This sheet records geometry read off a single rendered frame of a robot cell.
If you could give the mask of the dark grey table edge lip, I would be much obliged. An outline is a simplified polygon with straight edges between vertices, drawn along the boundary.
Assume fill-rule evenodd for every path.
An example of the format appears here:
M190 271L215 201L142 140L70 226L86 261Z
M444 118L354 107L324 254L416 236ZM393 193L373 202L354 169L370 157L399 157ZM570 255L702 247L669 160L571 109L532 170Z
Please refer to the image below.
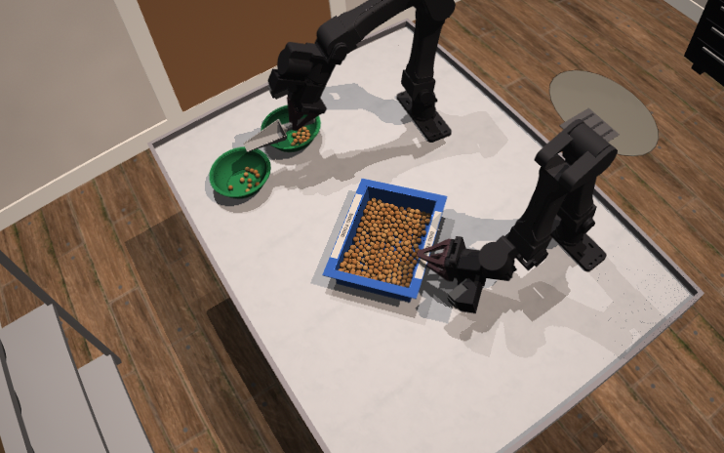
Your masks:
M363 45L366 45L374 40L377 40L383 36L386 36L387 34L394 32L405 26L408 26L411 30L413 30L415 32L415 24L412 21L410 21L409 19L404 19L404 20L399 21L395 24L392 24L388 27L385 27L379 31L376 31L370 35L365 36L362 41L360 41L359 43L356 44L356 46L357 46L357 48L359 48ZM544 137L534 126L532 126L514 108L512 108L497 93L495 93L489 86L487 86L481 79L479 79L474 73L472 73L461 62L459 62L454 56L452 56L441 45L439 45L439 44L437 45L436 52L438 52L443 58L445 58L456 69L458 69L464 76L466 76L472 83L474 83L481 91L483 91L490 99L492 99L499 107L501 107L509 116L511 116L521 127L523 127L542 146L545 146L547 143L549 143L549 140L546 137ZM231 287L229 286L227 280L225 279L223 273L221 272L221 269L218 266L215 258L213 257L211 251L209 250L201 233L199 232L196 224L192 220L185 205L183 204L181 197L180 197L179 193L177 192L173 182L171 181L165 167L163 166L156 150L154 149L157 146L164 144L167 141L189 131L190 129L230 110L231 108L268 91L267 85L269 85L268 82L182 124L178 128L147 143L147 145L149 146L149 148L150 148L160 170L162 171L169 187L171 188L175 198L179 202L184 215L186 216L186 218L187 218L190 226L192 227L196 237L198 238L201 246L203 247L207 257L209 258L216 273L218 274L224 288L226 289L232 302L235 304L236 308L238 309L240 315L242 316L243 320L245 321L247 327L249 328L250 332L252 333L257 344L259 345L259 347L260 347L262 353L264 354L265 358L267 359L269 365L271 366L275 375L279 379L279 381L282 384L283 388L285 389L286 393L288 394L288 396L291 398L292 402L296 406L296 408L299 411L300 415L302 416L304 422L308 426L309 430L313 434L314 438L318 442L318 444L321 447L321 449L323 450L323 452L331 453L331 451L327 447L326 443L320 436L319 432L314 427L314 425L308 418L307 414L303 410L300 402L298 401L298 399L296 398L292 389L290 388L287 381L285 380L284 376L280 372L279 368L277 367L276 363L274 362L273 358L271 357L270 353L268 352L267 348L265 347L264 343L262 342L255 327L253 326L253 324L250 321L249 317L247 316L246 312L243 310L238 299L236 298L235 294L233 293ZM505 450L503 453L514 453L519 448L521 448L523 445L525 445L528 441L530 441L532 438L534 438L537 434L539 434L544 429L546 429L549 425L551 425L553 422L555 422L564 413L569 411L572 407L574 407L577 403L579 403L583 398L585 398L589 393L594 391L598 386L600 386L604 381L606 381L610 376L612 376L616 371L618 371L629 360L631 360L636 354L638 354L641 350L643 350L651 341L653 341L657 336L659 336L664 329L666 329L674 320L676 320L681 314L683 314L683 312L685 312L690 306L693 305L693 303L695 303L704 294L703 290L597 185L595 185L595 187L594 187L593 194L683 283L683 285L694 295L694 297L691 300L689 300L682 308L680 308L674 315L672 315L666 322L664 322L658 329L656 329L651 335L649 335L644 341L642 341L637 347L635 347L631 352L629 352L625 357L623 357L619 362L617 362L613 367L611 367L601 377L599 377L596 381L594 381L590 386L588 386L585 390L583 390L581 393L579 393L576 397L574 397L571 401L569 401L561 409L559 409L557 412L555 412L547 420L545 420L543 423L541 423L539 426L537 426L534 430L529 432L527 435L525 435L523 438L521 438L519 441L517 441L515 444L513 444L511 447L509 447L507 450Z

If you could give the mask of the blue dog food box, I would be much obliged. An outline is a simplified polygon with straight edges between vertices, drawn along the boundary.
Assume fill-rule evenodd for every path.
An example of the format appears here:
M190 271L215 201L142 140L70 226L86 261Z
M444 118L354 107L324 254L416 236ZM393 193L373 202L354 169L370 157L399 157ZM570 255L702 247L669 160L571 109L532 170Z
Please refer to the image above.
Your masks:
M419 209L421 212L429 213L431 216L427 219L430 219L430 223L425 224L425 229L423 229L426 231L426 236L418 237L422 242L416 244L419 245L420 250L433 246L447 200L445 195L361 179L323 275L335 278L337 284L343 286L411 303L411 299L416 299L418 296L427 265L427 262L421 258L414 265L409 288L338 270L344 258L343 254L348 252L349 246L355 243L353 237L356 236L356 230L360 227L359 223L362 222L363 210L366 209L367 202L372 198L376 198L377 201L380 199L382 203L394 204L398 209L404 207L404 210L406 210L410 207L411 209Z

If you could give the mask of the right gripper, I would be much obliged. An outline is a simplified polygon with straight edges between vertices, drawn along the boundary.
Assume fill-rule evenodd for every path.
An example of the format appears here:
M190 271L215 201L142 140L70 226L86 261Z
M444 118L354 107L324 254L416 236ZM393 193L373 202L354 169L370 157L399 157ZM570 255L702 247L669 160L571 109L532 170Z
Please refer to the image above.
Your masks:
M324 114L326 112L327 107L322 102L321 95L322 95L327 83L326 84L321 84L321 83L314 84L314 85L321 86L321 87L320 87L313 103L299 103L294 92L287 96L289 122L293 121L293 131L298 131L307 122L309 122L312 119L316 118L317 116L321 115L319 113ZM312 110L316 110L316 111L312 111ZM306 113L306 112L309 112L309 113ZM301 119L304 114L308 114L308 115L297 126L298 119Z

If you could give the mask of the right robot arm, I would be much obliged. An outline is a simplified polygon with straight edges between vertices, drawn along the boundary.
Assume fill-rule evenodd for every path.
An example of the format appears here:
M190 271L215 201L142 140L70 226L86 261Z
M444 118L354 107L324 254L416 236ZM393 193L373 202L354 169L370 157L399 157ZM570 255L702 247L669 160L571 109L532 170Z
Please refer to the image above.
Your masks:
M341 65L366 35L414 6L412 50L401 78L407 92L398 93L397 100L430 143L451 136L452 130L436 111L433 68L444 20L456 7L454 0L368 0L334 16L318 28L314 44L286 44L279 54L277 69L272 68L267 80L271 96L277 100L294 92L299 103L313 103L321 87L314 84L326 84L336 64ZM306 76L314 83L307 81Z

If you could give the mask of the green bowl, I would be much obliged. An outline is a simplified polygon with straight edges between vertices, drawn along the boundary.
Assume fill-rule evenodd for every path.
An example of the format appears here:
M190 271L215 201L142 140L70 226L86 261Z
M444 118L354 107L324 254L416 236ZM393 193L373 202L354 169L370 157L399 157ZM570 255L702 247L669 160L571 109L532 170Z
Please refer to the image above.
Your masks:
M261 130L263 130L264 128L269 126L271 123L273 123L277 119L279 119L281 125L289 123L289 113L288 113L287 105L278 107L278 108L274 109L272 112L270 112L263 120L263 122L261 124ZM276 143L276 144L271 144L271 146L273 146L281 151L285 151L285 152L295 152L295 151L299 151L299 150L306 148L307 146L309 146L311 144L311 142L314 140L314 138L317 136L317 134L320 131L320 128L321 128L320 117L317 116L315 123L304 126L304 127L306 127L306 129L309 130L309 133L310 133L310 139L308 139L306 142L300 144L299 140L298 140L296 145L291 146L291 143L293 143L293 140L296 138L296 137L293 138L292 134L297 133L297 131L291 130L286 133L287 134L286 141Z
M245 171L246 167L258 170L260 177L256 178L254 172L251 173L250 170ZM263 187L270 175L270 170L270 161L264 152L259 149L247 152L245 146L242 146L225 152L214 162L209 180L217 193L242 199L256 194ZM248 173L248 177L244 176L245 172ZM240 182L241 178L245 179L244 183ZM252 179L252 182L248 183L248 179ZM256 182L260 184L255 187ZM252 184L252 187L246 192L248 184ZM233 186L232 190L228 189L229 185Z

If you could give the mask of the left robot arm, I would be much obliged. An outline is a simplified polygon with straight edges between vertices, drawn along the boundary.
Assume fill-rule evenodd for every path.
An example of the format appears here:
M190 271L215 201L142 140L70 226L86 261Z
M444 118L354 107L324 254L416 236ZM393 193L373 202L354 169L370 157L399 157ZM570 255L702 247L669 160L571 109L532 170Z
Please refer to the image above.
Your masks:
M557 151L563 151L565 160L555 156ZM461 284L448 294L449 303L459 311L476 313L486 278L509 281L517 271L515 258L527 271L537 267L547 257L545 249L552 238L585 271L603 262L607 254L586 233L595 225L596 178L617 153L581 119L540 149L535 157L541 166L539 179L526 211L506 236L481 248L479 261L478 256L460 254L456 270Z

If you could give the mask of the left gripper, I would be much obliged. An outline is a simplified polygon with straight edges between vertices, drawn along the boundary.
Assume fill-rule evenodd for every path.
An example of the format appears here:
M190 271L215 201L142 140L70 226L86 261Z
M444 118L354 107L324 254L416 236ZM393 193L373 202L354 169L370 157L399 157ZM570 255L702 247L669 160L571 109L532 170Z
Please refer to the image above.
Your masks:
M429 256L424 254L424 253L441 250L441 249L443 249L443 253L432 254ZM461 236L456 236L455 239L446 239L433 246L419 250L417 253L417 257L426 261L427 262L426 267L433 270L435 273L437 273L438 275L443 277L445 280L454 281L454 278L456 278L458 280L458 285L459 285L459 284L461 284L461 281L460 281L458 272L456 270L456 267L457 267L457 263L458 263L460 254L478 256L479 251L480 250L466 249L463 238ZM442 257L441 257L441 255L442 255Z

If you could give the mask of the grey scoop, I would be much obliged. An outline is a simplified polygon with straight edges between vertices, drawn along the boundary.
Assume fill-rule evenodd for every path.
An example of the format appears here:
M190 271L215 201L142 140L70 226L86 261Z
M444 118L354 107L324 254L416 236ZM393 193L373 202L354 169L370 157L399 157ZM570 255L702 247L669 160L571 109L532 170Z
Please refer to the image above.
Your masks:
M293 130L293 121L282 124L279 119L271 123L269 126L261 130L259 133L251 137L249 140L244 142L244 146L247 152L268 146L271 144L280 143L286 141L287 132ZM285 137L283 137L285 136ZM278 139L281 138L281 139ZM277 139L277 140L276 140ZM276 140L276 141L273 141ZM269 143L273 141L272 143ZM266 144L267 143L267 144ZM261 146L262 145L262 146Z

